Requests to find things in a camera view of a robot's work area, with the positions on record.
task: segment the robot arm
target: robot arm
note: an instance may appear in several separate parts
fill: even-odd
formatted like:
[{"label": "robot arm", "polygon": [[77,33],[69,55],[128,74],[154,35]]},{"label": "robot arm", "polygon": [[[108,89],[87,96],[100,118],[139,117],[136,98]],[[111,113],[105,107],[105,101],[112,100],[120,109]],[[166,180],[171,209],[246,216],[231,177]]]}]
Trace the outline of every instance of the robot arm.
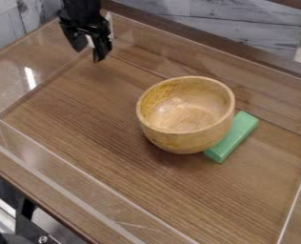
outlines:
[{"label": "robot arm", "polygon": [[109,24],[100,15],[100,0],[63,0],[57,16],[65,38],[76,51],[93,47],[93,61],[104,59],[112,43]]}]

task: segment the wooden bowl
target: wooden bowl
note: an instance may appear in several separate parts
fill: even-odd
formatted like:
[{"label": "wooden bowl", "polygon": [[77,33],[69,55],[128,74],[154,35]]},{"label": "wooden bowl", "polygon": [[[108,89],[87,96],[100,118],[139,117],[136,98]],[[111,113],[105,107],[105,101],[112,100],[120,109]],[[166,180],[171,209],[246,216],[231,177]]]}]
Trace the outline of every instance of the wooden bowl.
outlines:
[{"label": "wooden bowl", "polygon": [[171,153],[198,153],[224,137],[234,95],[219,81],[184,76],[158,83],[142,95],[136,114],[150,142]]}]

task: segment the bowl rim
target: bowl rim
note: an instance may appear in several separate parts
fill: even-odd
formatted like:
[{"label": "bowl rim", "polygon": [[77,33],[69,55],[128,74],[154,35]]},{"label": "bowl rim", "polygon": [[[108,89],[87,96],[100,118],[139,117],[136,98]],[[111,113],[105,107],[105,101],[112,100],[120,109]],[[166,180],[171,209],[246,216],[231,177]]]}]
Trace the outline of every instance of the bowl rim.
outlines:
[{"label": "bowl rim", "polygon": [[[231,103],[230,103],[230,106],[228,106],[228,109],[227,111],[224,112],[223,116],[218,119],[218,121],[210,126],[207,127],[206,129],[200,129],[200,130],[196,130],[194,132],[166,132],[164,130],[160,130],[158,128],[155,128],[150,123],[148,121],[146,120],[144,116],[142,115],[142,112],[140,112],[140,107],[142,107],[142,101],[144,100],[144,97],[147,96],[147,94],[151,92],[151,90],[155,88],[155,87],[159,87],[162,86],[163,84],[166,83],[170,83],[170,82],[174,82],[176,80],[180,80],[180,79],[199,79],[199,80],[204,80],[204,81],[208,81],[208,82],[212,82],[215,83],[216,85],[219,85],[220,87],[224,88],[224,90],[227,91],[228,93],[228,97],[231,99]],[[203,132],[208,129],[211,129],[212,127],[215,127],[218,124],[220,124],[227,118],[228,116],[231,115],[232,111],[234,111],[234,108],[235,108],[235,96],[234,96],[234,93],[232,93],[232,90],[230,89],[230,87],[223,83],[220,82],[219,80],[216,79],[212,79],[212,78],[208,78],[208,77],[204,77],[204,76],[196,76],[196,75],[187,75],[187,76],[180,76],[180,77],[175,77],[175,78],[171,78],[171,79],[166,79],[163,81],[160,81],[159,83],[154,84],[150,88],[147,88],[142,94],[142,96],[139,97],[138,99],[138,103],[136,103],[136,116],[138,116],[138,119],[139,119],[139,122],[143,123],[144,126],[147,126],[151,130],[156,131],[156,132],[162,132],[162,133],[166,133],[166,134],[170,134],[170,135],[183,135],[183,134],[194,134],[194,133],[199,133],[199,132]]]}]

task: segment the green sponge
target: green sponge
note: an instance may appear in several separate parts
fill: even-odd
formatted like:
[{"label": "green sponge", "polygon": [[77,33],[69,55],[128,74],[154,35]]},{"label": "green sponge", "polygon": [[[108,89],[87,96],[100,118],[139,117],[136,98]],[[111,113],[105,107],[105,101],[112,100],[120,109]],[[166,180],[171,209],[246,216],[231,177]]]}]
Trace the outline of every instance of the green sponge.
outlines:
[{"label": "green sponge", "polygon": [[211,159],[223,163],[239,143],[256,128],[259,120],[247,112],[239,112],[232,120],[231,129],[223,140],[208,150],[204,151]]}]

